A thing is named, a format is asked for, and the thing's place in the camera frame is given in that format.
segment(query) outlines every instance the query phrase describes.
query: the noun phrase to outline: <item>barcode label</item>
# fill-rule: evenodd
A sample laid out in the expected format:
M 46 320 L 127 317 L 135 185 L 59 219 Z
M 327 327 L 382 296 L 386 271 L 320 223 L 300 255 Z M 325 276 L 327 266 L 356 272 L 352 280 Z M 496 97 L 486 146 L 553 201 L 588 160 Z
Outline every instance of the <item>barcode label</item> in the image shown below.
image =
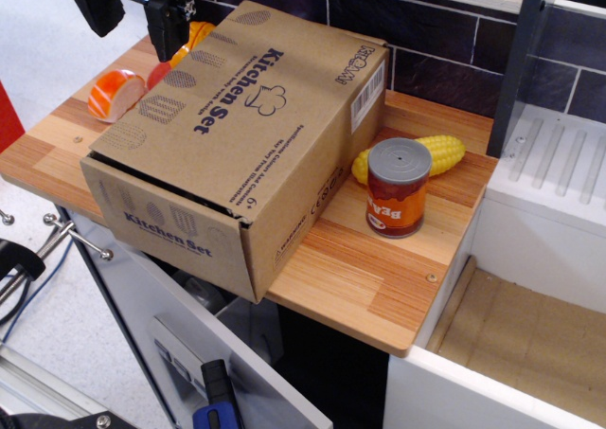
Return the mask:
M 362 124 L 362 120 L 383 91 L 385 84 L 385 62 L 381 64 L 366 83 L 360 94 L 351 103 L 351 133 Z

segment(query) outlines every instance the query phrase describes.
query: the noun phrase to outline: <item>drawer bottom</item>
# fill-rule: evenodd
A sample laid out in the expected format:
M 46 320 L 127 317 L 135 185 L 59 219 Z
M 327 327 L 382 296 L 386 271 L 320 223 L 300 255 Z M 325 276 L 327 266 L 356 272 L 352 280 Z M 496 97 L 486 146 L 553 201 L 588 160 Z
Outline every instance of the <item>drawer bottom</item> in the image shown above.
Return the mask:
M 427 349 L 606 426 L 606 314 L 532 292 L 470 264 Z

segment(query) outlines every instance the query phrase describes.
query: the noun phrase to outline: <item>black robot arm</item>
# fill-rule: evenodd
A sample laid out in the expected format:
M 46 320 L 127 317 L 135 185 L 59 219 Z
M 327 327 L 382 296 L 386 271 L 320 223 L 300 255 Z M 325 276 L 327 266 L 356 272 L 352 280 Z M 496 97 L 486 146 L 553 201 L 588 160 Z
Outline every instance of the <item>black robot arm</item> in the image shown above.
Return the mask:
M 120 0 L 74 0 L 98 36 L 105 36 L 124 17 Z M 143 5 L 148 32 L 158 59 L 166 62 L 189 39 L 189 21 L 195 14 L 193 0 L 132 0 Z

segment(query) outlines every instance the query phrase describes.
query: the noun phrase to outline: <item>dark tile wall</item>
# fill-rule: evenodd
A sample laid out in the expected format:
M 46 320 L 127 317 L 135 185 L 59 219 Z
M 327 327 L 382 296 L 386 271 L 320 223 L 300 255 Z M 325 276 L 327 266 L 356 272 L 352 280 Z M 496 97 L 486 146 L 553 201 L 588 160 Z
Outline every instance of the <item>dark tile wall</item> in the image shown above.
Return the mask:
M 220 22 L 242 0 L 198 0 Z M 448 0 L 251 0 L 317 23 L 385 39 L 388 88 L 494 116 L 517 16 Z
M 606 20 L 553 8 L 527 102 L 606 123 Z

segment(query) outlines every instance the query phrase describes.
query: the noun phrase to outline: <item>white cabinet door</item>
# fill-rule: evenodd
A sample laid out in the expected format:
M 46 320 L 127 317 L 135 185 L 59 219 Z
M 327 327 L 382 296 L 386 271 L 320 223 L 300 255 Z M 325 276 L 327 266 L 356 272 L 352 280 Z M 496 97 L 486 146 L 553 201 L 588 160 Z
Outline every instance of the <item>white cabinet door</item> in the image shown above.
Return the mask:
M 141 252 L 111 232 L 69 213 L 79 232 L 109 262 L 91 254 L 127 338 L 157 390 L 171 422 L 192 429 L 191 415 L 207 405 L 200 366 L 223 359 L 247 428 L 322 428 L 332 423 L 234 332 Z

